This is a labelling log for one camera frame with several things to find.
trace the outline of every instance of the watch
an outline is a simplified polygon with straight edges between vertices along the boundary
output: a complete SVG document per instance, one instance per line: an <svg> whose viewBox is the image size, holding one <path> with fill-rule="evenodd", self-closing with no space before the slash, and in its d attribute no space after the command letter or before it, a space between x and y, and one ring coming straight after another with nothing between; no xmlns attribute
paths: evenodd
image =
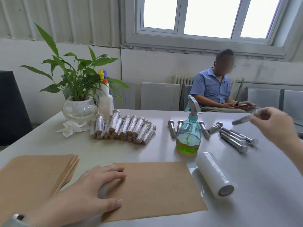
<svg viewBox="0 0 303 227"><path fill-rule="evenodd" d="M29 227L27 224L22 222L24 215L14 214L11 216L3 225L2 227Z"/></svg>

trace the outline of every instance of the white napkin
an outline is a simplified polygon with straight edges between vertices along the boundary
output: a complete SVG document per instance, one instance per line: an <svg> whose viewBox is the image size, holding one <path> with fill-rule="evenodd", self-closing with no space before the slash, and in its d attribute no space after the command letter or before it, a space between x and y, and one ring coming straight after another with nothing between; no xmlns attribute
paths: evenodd
<svg viewBox="0 0 303 227"><path fill-rule="evenodd" d="M65 126L65 128L58 130L56 132L62 132L63 136L66 138L71 136L74 132L88 131L91 129L86 122L84 122L84 124L79 125L76 122L67 121L64 122L63 125Z"/></svg>

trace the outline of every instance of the window pane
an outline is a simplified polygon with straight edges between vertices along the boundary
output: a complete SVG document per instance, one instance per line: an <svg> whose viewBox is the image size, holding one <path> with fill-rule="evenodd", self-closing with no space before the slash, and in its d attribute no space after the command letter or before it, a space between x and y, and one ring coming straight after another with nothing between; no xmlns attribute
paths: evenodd
<svg viewBox="0 0 303 227"><path fill-rule="evenodd" d="M184 34L230 38L241 0L188 0Z"/></svg>
<svg viewBox="0 0 303 227"><path fill-rule="evenodd" d="M144 27L175 29L178 0L144 0Z"/></svg>
<svg viewBox="0 0 303 227"><path fill-rule="evenodd" d="M267 38L280 0L250 0L241 37Z"/></svg>

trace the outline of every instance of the foil-wrapped roll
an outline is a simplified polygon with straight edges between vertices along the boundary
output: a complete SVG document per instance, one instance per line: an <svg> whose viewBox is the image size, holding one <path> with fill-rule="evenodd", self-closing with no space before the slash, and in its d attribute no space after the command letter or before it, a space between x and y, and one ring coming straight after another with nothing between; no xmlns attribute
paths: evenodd
<svg viewBox="0 0 303 227"><path fill-rule="evenodd" d="M108 122L109 132L113 132L116 130L116 125L118 122L119 115L120 115L120 111L118 109L114 109L113 114L112 114L112 119L111 120L109 119L109 122Z"/></svg>
<svg viewBox="0 0 303 227"><path fill-rule="evenodd" d="M116 136L115 136L115 139L121 140L121 136L120 136L120 135L116 135Z"/></svg>
<svg viewBox="0 0 303 227"><path fill-rule="evenodd" d="M105 128L104 128L104 136L109 137L111 135L111 133L109 132L109 127L108 127L108 123L109 120L106 122Z"/></svg>
<svg viewBox="0 0 303 227"><path fill-rule="evenodd" d="M119 130L120 130L123 122L124 122L123 116L119 115L119 118L118 118L118 121L117 121L117 124L116 124L116 129L112 132L112 136L116 136L119 133Z"/></svg>
<svg viewBox="0 0 303 227"><path fill-rule="evenodd" d="M138 118L138 122L137 122L136 126L134 127L134 130L133 130L133 133L132 133L133 137L137 137L138 136L138 134L139 134L139 132L140 132L140 130L141 130L144 122L145 122L144 117L140 116Z"/></svg>
<svg viewBox="0 0 303 227"><path fill-rule="evenodd" d="M104 115L103 114L97 114L96 115L96 133L97 134L102 134L103 132L103 120L104 120Z"/></svg>
<svg viewBox="0 0 303 227"><path fill-rule="evenodd" d="M138 116L136 115L133 115L131 117L131 122L127 128L127 135L132 135L133 131L134 131L134 127L136 126L137 124L137 121L138 121Z"/></svg>
<svg viewBox="0 0 303 227"><path fill-rule="evenodd" d="M147 133L147 131L151 128L152 123L150 121L145 121L145 123L143 124L138 136L134 139L134 143L139 144L142 142L142 140L145 137L145 134Z"/></svg>
<svg viewBox="0 0 303 227"><path fill-rule="evenodd" d="M100 139L103 139L103 137L104 137L103 134L97 134L96 139L100 140Z"/></svg>
<svg viewBox="0 0 303 227"><path fill-rule="evenodd" d="M91 139L95 139L96 136L97 136L97 133L96 133L96 120L95 119L93 119L93 121L92 121L91 131L89 133L89 136L91 137Z"/></svg>
<svg viewBox="0 0 303 227"><path fill-rule="evenodd" d="M133 136L131 136L131 135L127 136L127 141L128 141L128 142L130 142L130 143L131 143L131 142L132 142L132 140L133 140Z"/></svg>
<svg viewBox="0 0 303 227"><path fill-rule="evenodd" d="M126 137L127 136L127 128L129 123L131 122L131 117L129 115L124 116L124 122L119 130L118 135L120 135L120 137Z"/></svg>
<svg viewBox="0 0 303 227"><path fill-rule="evenodd" d="M152 134L154 133L154 131L155 131L156 129L157 129L156 126L155 126L155 125L152 125L152 126L150 127L150 129L146 132L146 134L145 134L145 136L144 136L144 138L143 138L141 144L146 145L146 144L148 143L148 141L151 139Z"/></svg>
<svg viewBox="0 0 303 227"><path fill-rule="evenodd" d="M126 136L122 136L121 137L121 141L126 141L127 140L127 137Z"/></svg>

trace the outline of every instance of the white plastic bottle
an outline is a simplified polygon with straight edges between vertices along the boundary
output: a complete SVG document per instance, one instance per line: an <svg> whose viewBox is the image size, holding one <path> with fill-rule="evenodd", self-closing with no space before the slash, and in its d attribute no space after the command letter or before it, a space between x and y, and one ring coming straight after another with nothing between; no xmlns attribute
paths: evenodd
<svg viewBox="0 0 303 227"><path fill-rule="evenodd" d="M99 94L98 108L99 113L104 115L104 119L108 120L109 116L113 114L114 99L109 94L108 81L104 79L103 82L106 84L100 84L100 88L104 91Z"/></svg>

